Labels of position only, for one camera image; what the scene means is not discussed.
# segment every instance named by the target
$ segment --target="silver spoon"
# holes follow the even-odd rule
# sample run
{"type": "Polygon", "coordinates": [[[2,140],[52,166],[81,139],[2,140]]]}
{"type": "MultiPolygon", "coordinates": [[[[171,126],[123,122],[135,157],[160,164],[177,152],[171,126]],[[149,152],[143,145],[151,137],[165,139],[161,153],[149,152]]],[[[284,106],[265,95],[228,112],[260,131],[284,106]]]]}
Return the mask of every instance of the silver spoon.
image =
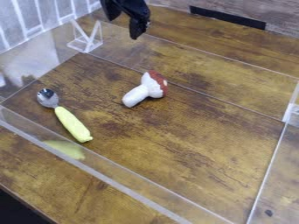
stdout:
{"type": "Polygon", "coordinates": [[[59,96],[52,90],[44,88],[37,93],[37,102],[45,108],[52,108],[55,110],[55,114],[59,117],[64,128],[69,131],[69,133],[81,143],[85,143],[87,141],[92,140],[89,130],[80,122],[77,117],[64,107],[59,106],[59,101],[59,96]]]}

